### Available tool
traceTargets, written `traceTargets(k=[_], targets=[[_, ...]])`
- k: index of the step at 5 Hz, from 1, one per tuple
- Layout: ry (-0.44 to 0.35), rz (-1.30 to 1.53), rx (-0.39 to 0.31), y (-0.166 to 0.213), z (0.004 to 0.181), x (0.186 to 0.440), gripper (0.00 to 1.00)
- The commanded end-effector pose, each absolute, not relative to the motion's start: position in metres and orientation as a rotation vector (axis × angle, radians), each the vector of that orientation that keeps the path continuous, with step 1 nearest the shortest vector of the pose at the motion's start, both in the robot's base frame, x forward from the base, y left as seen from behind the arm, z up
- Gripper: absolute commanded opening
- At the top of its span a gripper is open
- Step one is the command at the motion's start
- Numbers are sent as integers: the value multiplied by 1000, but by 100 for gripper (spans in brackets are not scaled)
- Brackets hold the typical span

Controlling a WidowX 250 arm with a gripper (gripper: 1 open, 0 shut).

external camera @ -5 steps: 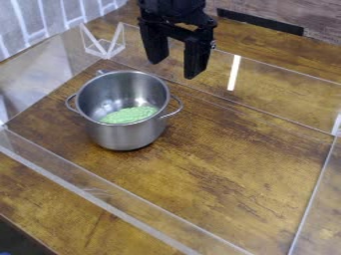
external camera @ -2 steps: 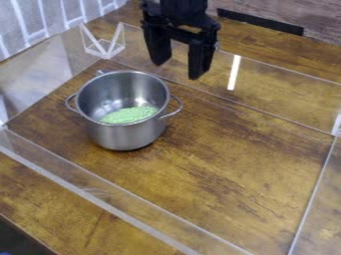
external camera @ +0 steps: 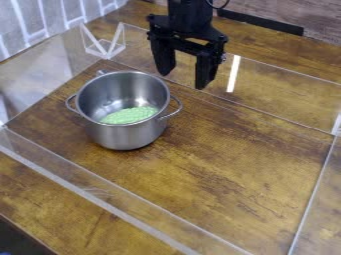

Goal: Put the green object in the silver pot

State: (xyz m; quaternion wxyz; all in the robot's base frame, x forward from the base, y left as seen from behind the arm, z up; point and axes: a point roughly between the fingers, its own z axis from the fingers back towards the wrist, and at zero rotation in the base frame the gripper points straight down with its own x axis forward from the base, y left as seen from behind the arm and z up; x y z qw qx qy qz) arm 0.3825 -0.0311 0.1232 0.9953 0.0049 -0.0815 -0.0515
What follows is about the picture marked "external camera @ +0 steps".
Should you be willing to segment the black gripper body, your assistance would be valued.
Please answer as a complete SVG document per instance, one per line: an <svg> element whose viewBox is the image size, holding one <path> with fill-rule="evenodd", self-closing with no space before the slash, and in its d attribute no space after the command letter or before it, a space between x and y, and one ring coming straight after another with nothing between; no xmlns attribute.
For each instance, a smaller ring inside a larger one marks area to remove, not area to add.
<svg viewBox="0 0 341 255"><path fill-rule="evenodd" d="M211 25L212 0L167 0L167 13L150 14L148 35L172 39L175 51L198 56L200 52L223 56L227 36Z"/></svg>

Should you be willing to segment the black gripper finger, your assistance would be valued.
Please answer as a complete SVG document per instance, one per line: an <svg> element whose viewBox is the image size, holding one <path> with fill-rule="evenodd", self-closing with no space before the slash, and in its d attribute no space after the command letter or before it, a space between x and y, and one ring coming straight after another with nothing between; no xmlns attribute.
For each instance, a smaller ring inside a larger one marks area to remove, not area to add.
<svg viewBox="0 0 341 255"><path fill-rule="evenodd" d="M195 87L202 90L215 79L221 56L217 53L200 52L195 63Z"/></svg>
<svg viewBox="0 0 341 255"><path fill-rule="evenodd" d="M175 67L175 48L171 38L162 38L155 34L148 35L151 50L158 72L164 76Z"/></svg>

